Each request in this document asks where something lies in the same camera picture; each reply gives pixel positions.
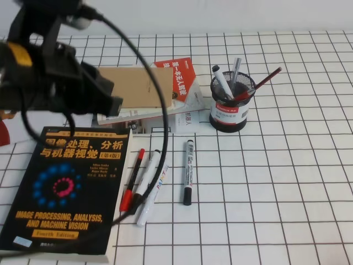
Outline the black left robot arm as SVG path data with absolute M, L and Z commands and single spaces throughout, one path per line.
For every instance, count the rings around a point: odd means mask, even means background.
M 20 1 L 1 42 L 1 109 L 118 115 L 123 100 L 99 70 L 61 43 L 62 25 L 85 29 L 101 16 L 83 1 Z

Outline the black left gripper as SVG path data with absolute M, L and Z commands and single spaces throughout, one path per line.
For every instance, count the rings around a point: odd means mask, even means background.
M 114 84 L 94 66 L 78 62 L 74 47 L 56 43 L 45 56 L 43 45 L 25 44 L 33 60 L 34 84 L 24 92 L 29 110 L 118 116 L 123 99 L 111 96 Z

